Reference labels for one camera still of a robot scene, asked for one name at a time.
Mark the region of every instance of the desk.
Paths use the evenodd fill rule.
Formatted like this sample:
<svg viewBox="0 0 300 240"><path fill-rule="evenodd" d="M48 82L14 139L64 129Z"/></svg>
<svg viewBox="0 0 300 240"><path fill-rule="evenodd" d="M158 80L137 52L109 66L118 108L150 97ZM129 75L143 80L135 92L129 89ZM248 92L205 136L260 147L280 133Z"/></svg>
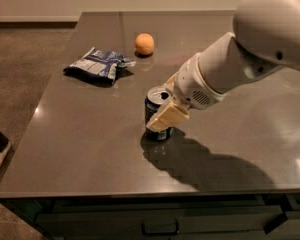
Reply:
<svg viewBox="0 0 300 240"><path fill-rule="evenodd" d="M232 12L220 11L83 13L0 202L58 240L300 237L290 225L300 222L299 72L284 69L191 111L168 141L144 136L147 91L231 24ZM142 32L155 40L148 58L134 54ZM93 46L136 66L112 87L64 76Z"/></svg>

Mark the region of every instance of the floor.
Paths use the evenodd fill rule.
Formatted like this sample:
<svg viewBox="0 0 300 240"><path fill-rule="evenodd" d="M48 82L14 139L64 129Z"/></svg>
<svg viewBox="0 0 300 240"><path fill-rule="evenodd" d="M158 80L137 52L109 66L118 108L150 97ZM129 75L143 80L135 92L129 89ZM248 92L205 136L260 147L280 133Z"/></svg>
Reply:
<svg viewBox="0 0 300 240"><path fill-rule="evenodd" d="M6 171L73 29L0 29L0 130L13 147ZM0 205L0 240L46 240Z"/></svg>

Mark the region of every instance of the black handle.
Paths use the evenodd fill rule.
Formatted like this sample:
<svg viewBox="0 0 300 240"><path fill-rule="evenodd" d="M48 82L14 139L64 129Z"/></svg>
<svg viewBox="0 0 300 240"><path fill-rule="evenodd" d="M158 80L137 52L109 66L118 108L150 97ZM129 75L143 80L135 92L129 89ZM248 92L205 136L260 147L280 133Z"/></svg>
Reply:
<svg viewBox="0 0 300 240"><path fill-rule="evenodd" d="M141 224L141 231L143 236L145 237L159 237L159 236L176 236L179 234L179 222L176 220L175 221L175 230L172 232L158 232L158 233L149 233L146 231L146 226L144 225L144 223Z"/></svg>

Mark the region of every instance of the black can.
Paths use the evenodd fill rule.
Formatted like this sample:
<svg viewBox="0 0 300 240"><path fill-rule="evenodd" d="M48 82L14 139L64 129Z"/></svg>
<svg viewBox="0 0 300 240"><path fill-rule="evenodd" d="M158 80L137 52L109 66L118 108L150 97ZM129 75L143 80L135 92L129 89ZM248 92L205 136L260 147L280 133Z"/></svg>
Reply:
<svg viewBox="0 0 300 240"><path fill-rule="evenodd" d="M145 99L145 122L146 125L149 122L150 118L154 113L156 113L161 106L161 104L166 100L170 99L171 94L166 90L166 88L159 86L154 87L148 91L148 94ZM146 136L150 139L161 141L167 140L173 133L173 128L169 127L168 129L161 132L154 132L149 130L146 127Z"/></svg>

